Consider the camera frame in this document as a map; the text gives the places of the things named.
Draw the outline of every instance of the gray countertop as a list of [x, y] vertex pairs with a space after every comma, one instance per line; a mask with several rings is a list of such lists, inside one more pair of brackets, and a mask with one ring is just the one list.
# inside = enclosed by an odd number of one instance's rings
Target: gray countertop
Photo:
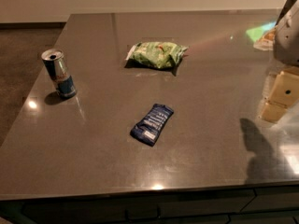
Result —
[[[43, 68], [0, 148], [0, 199], [297, 181], [298, 105], [271, 128], [255, 123], [265, 77], [279, 62], [254, 49], [246, 31], [277, 17], [275, 10], [72, 15], [55, 47], [78, 94], [60, 100]], [[176, 76], [124, 68], [140, 41], [190, 48]], [[129, 132], [155, 103], [175, 113], [148, 147]]]

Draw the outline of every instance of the soda can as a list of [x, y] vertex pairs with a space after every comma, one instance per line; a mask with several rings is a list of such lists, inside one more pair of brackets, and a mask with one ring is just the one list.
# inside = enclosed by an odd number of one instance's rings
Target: soda can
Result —
[[73, 97], [77, 91], [64, 62], [64, 53], [58, 49], [48, 49], [42, 53], [41, 58], [58, 95], [62, 98]]

